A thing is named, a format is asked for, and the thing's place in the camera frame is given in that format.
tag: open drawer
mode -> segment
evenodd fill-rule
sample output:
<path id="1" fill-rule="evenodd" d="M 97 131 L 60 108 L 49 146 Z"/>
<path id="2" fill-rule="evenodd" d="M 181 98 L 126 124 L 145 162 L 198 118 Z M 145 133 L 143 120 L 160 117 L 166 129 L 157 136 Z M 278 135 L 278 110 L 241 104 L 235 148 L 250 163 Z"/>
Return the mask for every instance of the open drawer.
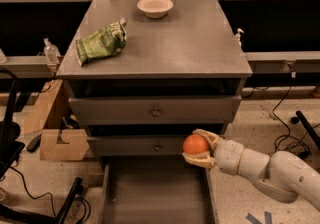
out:
<path id="1" fill-rule="evenodd" d="M 182 156 L 105 159 L 100 224 L 214 224 L 208 170 Z"/>

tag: robotic arm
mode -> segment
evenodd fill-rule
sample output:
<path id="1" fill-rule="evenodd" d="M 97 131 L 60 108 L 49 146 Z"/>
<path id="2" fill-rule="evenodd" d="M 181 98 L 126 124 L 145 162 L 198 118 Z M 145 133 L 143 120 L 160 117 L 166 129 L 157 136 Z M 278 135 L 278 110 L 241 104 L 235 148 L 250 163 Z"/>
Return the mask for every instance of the robotic arm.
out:
<path id="1" fill-rule="evenodd" d="M 299 157 L 286 151 L 270 157 L 201 129 L 193 134 L 206 139 L 214 158 L 208 151 L 199 155 L 183 153 L 187 162 L 204 168 L 217 165 L 221 172 L 242 176 L 260 192 L 283 203 L 292 203 L 300 195 L 320 211 L 320 174 Z"/>

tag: cabinet top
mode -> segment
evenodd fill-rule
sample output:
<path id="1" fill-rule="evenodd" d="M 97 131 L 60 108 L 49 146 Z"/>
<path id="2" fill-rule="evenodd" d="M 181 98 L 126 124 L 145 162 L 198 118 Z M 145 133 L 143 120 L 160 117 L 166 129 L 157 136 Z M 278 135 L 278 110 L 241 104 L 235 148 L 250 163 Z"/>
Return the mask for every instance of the cabinet top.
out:
<path id="1" fill-rule="evenodd" d="M 250 66 L 217 0 L 171 0 L 160 19 L 140 0 L 93 0 L 60 65 L 61 79 L 246 78 Z M 125 18 L 122 53 L 80 67 L 76 40 Z"/>

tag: black stand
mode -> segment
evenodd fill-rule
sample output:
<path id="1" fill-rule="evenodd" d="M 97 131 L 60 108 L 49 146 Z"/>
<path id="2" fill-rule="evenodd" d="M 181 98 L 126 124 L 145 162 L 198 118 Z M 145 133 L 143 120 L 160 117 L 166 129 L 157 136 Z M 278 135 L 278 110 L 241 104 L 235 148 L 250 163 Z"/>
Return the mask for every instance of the black stand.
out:
<path id="1" fill-rule="evenodd" d="M 301 111 L 296 112 L 297 117 L 299 118 L 300 122 L 304 126 L 304 128 L 307 130 L 309 133 L 310 137 L 314 141 L 314 143 L 317 145 L 318 149 L 320 150 L 320 138 L 308 122 L 308 120 L 305 118 L 305 116 L 302 114 Z"/>

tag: white bowl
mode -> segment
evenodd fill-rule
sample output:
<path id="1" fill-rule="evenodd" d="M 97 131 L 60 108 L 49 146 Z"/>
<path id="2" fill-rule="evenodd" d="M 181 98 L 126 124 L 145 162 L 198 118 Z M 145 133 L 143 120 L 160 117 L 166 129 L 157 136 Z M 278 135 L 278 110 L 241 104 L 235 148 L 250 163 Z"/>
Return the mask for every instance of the white bowl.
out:
<path id="1" fill-rule="evenodd" d="M 173 3 L 170 0 L 140 0 L 137 6 L 147 17 L 158 19 L 166 15 Z"/>

